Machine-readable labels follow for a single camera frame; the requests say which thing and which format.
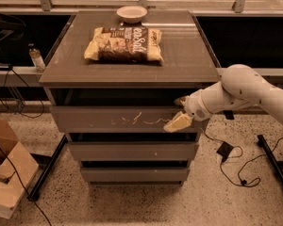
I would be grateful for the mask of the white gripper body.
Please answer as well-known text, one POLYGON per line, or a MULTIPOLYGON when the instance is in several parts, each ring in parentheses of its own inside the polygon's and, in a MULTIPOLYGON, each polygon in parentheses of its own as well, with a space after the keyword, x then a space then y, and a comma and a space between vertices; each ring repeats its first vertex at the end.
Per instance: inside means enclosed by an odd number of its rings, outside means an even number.
POLYGON ((204 121, 211 117, 211 113, 203 103, 201 89, 186 97, 184 110, 195 121, 204 121))

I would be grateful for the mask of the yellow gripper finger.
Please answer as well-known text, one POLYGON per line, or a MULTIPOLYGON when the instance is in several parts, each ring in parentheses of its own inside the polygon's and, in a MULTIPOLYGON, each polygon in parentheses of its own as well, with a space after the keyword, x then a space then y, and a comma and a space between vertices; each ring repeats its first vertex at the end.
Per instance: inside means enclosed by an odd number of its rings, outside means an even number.
POLYGON ((168 133, 173 133, 191 126, 192 117, 187 113, 179 111, 169 122, 167 122, 163 129, 168 133))
POLYGON ((188 100, 188 96, 182 96, 182 97, 176 98, 174 100, 174 104, 177 106, 184 106, 187 103, 187 100, 188 100))

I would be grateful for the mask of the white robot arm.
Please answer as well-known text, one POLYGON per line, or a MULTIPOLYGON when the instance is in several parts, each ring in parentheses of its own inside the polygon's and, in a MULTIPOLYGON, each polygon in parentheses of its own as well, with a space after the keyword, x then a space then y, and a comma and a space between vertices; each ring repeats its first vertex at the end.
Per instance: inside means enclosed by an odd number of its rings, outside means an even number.
POLYGON ((182 106, 183 111, 164 125, 169 133, 190 127, 194 121, 205 121, 213 114, 252 105, 258 105, 283 125, 283 89, 242 64, 226 68, 219 82, 177 98, 175 104, 182 106))

